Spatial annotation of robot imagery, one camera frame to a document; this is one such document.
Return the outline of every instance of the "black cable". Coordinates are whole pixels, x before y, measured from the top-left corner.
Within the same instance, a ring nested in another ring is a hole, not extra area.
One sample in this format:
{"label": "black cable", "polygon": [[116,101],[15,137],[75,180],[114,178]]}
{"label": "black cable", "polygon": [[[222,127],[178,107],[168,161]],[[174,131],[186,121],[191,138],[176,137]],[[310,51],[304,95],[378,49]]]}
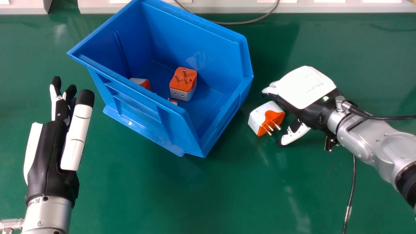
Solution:
{"label": "black cable", "polygon": [[[189,13],[192,13],[191,11],[189,11],[184,5],[182,5],[180,2],[178,2],[178,0],[174,0],[175,1],[175,3],[176,4],[178,4],[178,6],[179,7],[181,7],[184,11],[187,11],[187,12],[189,12]],[[219,22],[219,21],[212,21],[211,20],[211,22],[213,22],[213,23],[216,23],[216,24],[219,24],[219,25],[246,25],[246,24],[250,24],[250,23],[254,23],[254,22],[257,22],[257,21],[260,21],[260,20],[262,20],[262,19],[264,19],[264,18],[266,18],[267,16],[269,16],[271,13],[273,13],[275,10],[276,10],[276,8],[277,8],[277,6],[279,5],[279,3],[280,3],[280,0],[277,0],[276,1],[276,4],[275,4],[275,6],[269,11],[269,12],[267,12],[266,14],[264,14],[264,15],[262,15],[262,16],[260,16],[259,18],[255,18],[255,19],[253,19],[253,20],[247,20],[247,21],[241,21],[241,22]]]}
{"label": "black cable", "polygon": [[355,156],[352,155],[352,183],[351,183],[351,191],[349,192],[349,199],[348,199],[348,205],[347,205],[347,211],[345,212],[345,219],[344,219],[344,227],[342,228],[342,234],[345,234],[347,232],[347,225],[348,220],[352,212],[352,198],[354,197],[354,190],[355,190],[355,180],[357,177],[357,161],[355,159]]}
{"label": "black cable", "polygon": [[349,112],[359,115],[365,119],[375,119],[375,120],[383,120],[383,121],[392,121],[392,120],[409,120],[409,119],[416,119],[416,115],[402,115],[402,116],[373,116],[370,115],[360,109],[358,109],[356,106],[351,106],[349,108]]}

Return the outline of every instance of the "blue plastic bin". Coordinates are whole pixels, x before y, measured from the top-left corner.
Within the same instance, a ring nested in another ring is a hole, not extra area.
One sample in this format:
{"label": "blue plastic bin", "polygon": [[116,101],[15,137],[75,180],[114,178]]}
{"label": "blue plastic bin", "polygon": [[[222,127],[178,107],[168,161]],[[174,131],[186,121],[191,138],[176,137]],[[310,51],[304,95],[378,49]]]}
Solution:
{"label": "blue plastic bin", "polygon": [[[159,0],[131,1],[68,55],[88,68],[105,114],[178,156],[206,157],[253,81],[244,36]],[[179,66],[198,83],[176,106],[167,99]]]}

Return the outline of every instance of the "green tabletop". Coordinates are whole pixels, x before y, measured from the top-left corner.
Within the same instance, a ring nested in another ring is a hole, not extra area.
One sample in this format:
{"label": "green tabletop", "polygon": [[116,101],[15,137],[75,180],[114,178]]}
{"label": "green tabletop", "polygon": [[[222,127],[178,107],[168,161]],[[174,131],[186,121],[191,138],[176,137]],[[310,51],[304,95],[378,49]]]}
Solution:
{"label": "green tabletop", "polygon": [[[0,16],[0,219],[23,217],[22,168],[32,122],[50,119],[49,83],[98,92],[66,52],[110,15],[80,15],[54,1],[44,16]],[[204,15],[243,20],[256,15]],[[177,157],[102,113],[98,97],[78,171],[71,232],[139,234],[341,233],[352,175],[343,148],[324,152],[309,132],[277,148],[248,115],[262,88],[310,65],[345,97],[378,115],[416,113],[415,14],[274,14],[229,27],[249,42],[255,78],[248,98],[206,159]],[[287,115],[283,127],[293,120]],[[416,122],[393,122],[416,133]],[[358,162],[349,233],[414,233],[410,206],[376,170]]]}

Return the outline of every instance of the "robotic hand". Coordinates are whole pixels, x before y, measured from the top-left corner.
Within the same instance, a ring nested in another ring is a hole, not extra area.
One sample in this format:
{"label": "robotic hand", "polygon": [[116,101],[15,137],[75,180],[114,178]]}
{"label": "robotic hand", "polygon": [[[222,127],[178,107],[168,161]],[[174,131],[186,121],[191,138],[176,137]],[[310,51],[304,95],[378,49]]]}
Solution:
{"label": "robotic hand", "polygon": [[308,66],[297,68],[263,89],[296,116],[287,134],[277,141],[285,146],[310,129],[326,134],[324,149],[341,144],[373,166],[401,193],[416,212],[416,136],[392,128],[384,120],[415,116],[375,117],[347,101],[327,76]]}
{"label": "robotic hand", "polygon": [[78,197],[76,171],[81,162],[94,106],[94,93],[70,85],[61,94],[61,78],[50,85],[52,120],[33,123],[27,142],[23,174],[27,184],[25,219],[0,220],[0,231],[22,229],[31,234],[68,234]]}

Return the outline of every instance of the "gray cable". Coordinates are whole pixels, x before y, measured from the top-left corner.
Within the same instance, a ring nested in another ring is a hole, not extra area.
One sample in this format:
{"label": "gray cable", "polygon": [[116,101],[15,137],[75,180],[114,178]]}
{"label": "gray cable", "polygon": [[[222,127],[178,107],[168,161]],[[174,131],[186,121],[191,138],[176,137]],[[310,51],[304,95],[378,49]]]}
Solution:
{"label": "gray cable", "polygon": [[[176,2],[176,4],[178,4],[179,5],[179,7],[181,7],[183,10],[185,10],[185,11],[187,11],[187,12],[189,12],[189,13],[192,13],[191,11],[189,11],[184,5],[182,5],[180,2],[178,2],[178,0],[174,0],[175,2]],[[254,22],[257,22],[257,21],[260,21],[260,20],[262,20],[262,19],[264,19],[264,18],[266,18],[267,16],[269,16],[271,13],[273,13],[275,10],[276,10],[276,8],[277,8],[277,6],[279,5],[279,3],[280,3],[280,0],[277,0],[276,1],[276,4],[275,4],[275,6],[273,7],[273,9],[271,10],[271,11],[269,11],[269,12],[267,12],[266,14],[264,14],[264,15],[262,15],[262,16],[260,16],[259,18],[255,18],[255,19],[253,19],[253,20],[248,20],[248,21],[241,21],[241,22],[218,22],[218,21],[212,21],[211,20],[211,22],[213,22],[213,23],[216,23],[216,24],[219,24],[219,25],[246,25],[246,24],[251,24],[251,23],[254,23]]]}

